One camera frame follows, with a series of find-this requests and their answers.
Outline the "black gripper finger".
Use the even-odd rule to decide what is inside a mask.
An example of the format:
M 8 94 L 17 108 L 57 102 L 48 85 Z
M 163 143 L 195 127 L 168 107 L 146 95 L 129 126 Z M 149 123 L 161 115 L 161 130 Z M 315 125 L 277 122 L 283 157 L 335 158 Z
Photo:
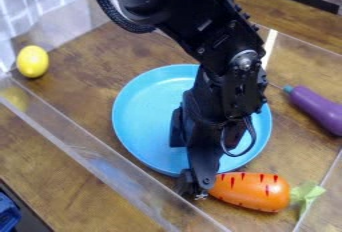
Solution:
M 173 190 L 180 196 L 189 195 L 195 200 L 204 200 L 208 197 L 208 192 L 199 187 L 189 169 L 181 170 Z

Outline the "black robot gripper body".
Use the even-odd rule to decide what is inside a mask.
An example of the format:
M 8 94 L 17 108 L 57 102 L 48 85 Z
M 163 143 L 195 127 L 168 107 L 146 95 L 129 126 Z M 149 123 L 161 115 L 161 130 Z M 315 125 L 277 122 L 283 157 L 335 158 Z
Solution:
M 251 115 L 267 102 L 265 72 L 232 68 L 223 75 L 197 70 L 193 86 L 172 112 L 169 145 L 183 147 L 195 181 L 213 187 L 219 159 L 232 157 L 244 134 L 255 135 Z

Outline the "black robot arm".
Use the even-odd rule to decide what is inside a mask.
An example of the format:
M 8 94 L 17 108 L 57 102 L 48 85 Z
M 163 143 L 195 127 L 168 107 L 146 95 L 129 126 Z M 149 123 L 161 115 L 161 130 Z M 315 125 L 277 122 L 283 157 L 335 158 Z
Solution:
M 267 102 L 263 40 L 233 0 L 117 0 L 128 20 L 157 28 L 200 63 L 195 83 L 172 112 L 169 145 L 187 149 L 177 193 L 207 197 L 221 156 Z

